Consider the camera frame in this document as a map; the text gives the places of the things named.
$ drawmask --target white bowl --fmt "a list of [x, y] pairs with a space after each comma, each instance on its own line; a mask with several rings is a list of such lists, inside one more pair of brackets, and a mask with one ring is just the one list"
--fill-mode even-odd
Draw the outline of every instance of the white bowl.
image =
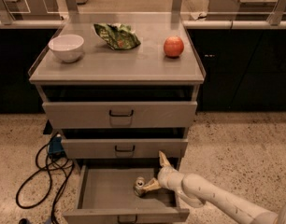
[[49, 48], [60, 60], [72, 63], [83, 54], [83, 44], [80, 35], [59, 35], [49, 42]]

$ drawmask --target black cable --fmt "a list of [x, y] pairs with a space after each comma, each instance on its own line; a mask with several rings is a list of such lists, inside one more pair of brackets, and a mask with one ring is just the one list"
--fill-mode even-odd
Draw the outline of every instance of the black cable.
[[[57, 191], [56, 193], [56, 196], [53, 200], [53, 203], [52, 203], [52, 208], [51, 208], [51, 214], [50, 214], [50, 220], [51, 220], [51, 223], [53, 224], [59, 224], [59, 222], [57, 221], [57, 218], [55, 216], [55, 206], [56, 204], [58, 203], [58, 201], [60, 200], [61, 196], [63, 195], [64, 193], [64, 190], [66, 188], [66, 184], [68, 182], [68, 179], [69, 177], [71, 176], [72, 174], [72, 171], [74, 169], [74, 163], [72, 162], [71, 164], [69, 164], [67, 166], [67, 164], [70, 162], [69, 159], [67, 158], [59, 158], [57, 157], [57, 159], [50, 159], [51, 162], [49, 163], [49, 155], [48, 153], [46, 154], [46, 159], [45, 159], [45, 166], [40, 166], [39, 165], [39, 156], [40, 156], [40, 153], [42, 152], [42, 150], [44, 150], [45, 148], [47, 148], [50, 144], [50, 142], [52, 141], [52, 139], [54, 138], [54, 136], [50, 139], [50, 141], [44, 145], [36, 154], [36, 167], [38, 168], [38, 170], [36, 172], [34, 172], [31, 176], [29, 176], [20, 186], [20, 188], [18, 189], [17, 193], [16, 193], [16, 204], [22, 208], [22, 209], [32, 209], [34, 207], [37, 207], [39, 206], [40, 204], [42, 204], [47, 198], [48, 196], [50, 195], [50, 192], [51, 192], [51, 189], [52, 189], [52, 176], [51, 176], [51, 172], [53, 171], [58, 171], [58, 170], [61, 170], [63, 173], [64, 173], [64, 176], [65, 176], [65, 179], [64, 179], [64, 182], [63, 184], [61, 185], [61, 187], [59, 188], [59, 190]], [[62, 159], [65, 159], [65, 162], [64, 164], [59, 164], [57, 161], [61, 161]], [[22, 189], [24, 188], [24, 186], [30, 182], [36, 175], [38, 175], [39, 173], [41, 172], [47, 172], [48, 173], [48, 176], [49, 176], [49, 189], [47, 191], [47, 193], [45, 194], [45, 196], [37, 203], [35, 204], [32, 204], [32, 205], [22, 205], [19, 201], [19, 197], [20, 197], [20, 193], [22, 191]]]

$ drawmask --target terrazzo floor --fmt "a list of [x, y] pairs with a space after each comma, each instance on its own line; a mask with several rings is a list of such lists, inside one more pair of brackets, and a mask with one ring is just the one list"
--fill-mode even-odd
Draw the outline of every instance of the terrazzo floor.
[[[42, 114], [0, 115], [0, 224], [19, 223], [23, 217], [33, 224], [49, 223], [52, 194], [30, 210], [15, 203], [18, 188], [36, 170], [36, 153], [50, 139], [42, 134], [45, 123]], [[278, 212], [286, 204], [286, 113], [198, 113], [180, 170]], [[52, 193], [63, 176], [54, 178]], [[78, 184], [75, 170], [56, 208], [60, 223], [66, 223], [62, 212], [74, 207]], [[21, 193], [21, 202], [38, 201], [48, 186], [45, 174], [36, 177]], [[210, 203], [190, 210], [188, 224], [235, 223]]]

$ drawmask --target drawer unit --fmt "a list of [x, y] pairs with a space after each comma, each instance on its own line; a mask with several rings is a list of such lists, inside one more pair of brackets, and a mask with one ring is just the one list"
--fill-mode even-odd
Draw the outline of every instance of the drawer unit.
[[189, 127], [197, 102], [44, 103], [55, 129]]
[[[98, 22], [131, 25], [141, 45], [111, 50], [90, 33]], [[188, 145], [204, 74], [181, 21], [170, 13], [78, 14], [61, 35], [72, 33], [84, 38], [85, 54], [67, 64], [48, 51], [30, 78], [67, 157], [80, 170], [76, 206], [65, 219], [184, 222], [189, 210], [179, 206], [174, 192], [158, 189], [139, 198], [133, 191], [139, 176], [157, 177], [160, 150], [178, 169]], [[176, 59], [167, 58], [162, 47], [171, 35], [185, 44]]]
[[139, 176], [157, 176], [158, 160], [120, 161], [84, 165], [73, 211], [64, 213], [70, 224], [183, 222], [189, 210], [180, 208], [173, 192], [158, 189], [139, 198], [133, 184]]

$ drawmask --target drawer front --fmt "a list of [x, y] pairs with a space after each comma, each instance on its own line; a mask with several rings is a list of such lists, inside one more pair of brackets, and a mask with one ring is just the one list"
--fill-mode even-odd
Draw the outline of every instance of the drawer front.
[[187, 139], [63, 139], [69, 159], [158, 158], [159, 150], [167, 157], [182, 158]]
[[197, 102], [44, 103], [54, 129], [190, 127]]
[[135, 180], [156, 176], [154, 168], [103, 168], [84, 165], [75, 209], [64, 213], [69, 224], [130, 224], [184, 222], [190, 214], [179, 208], [173, 191], [158, 189], [139, 198]]

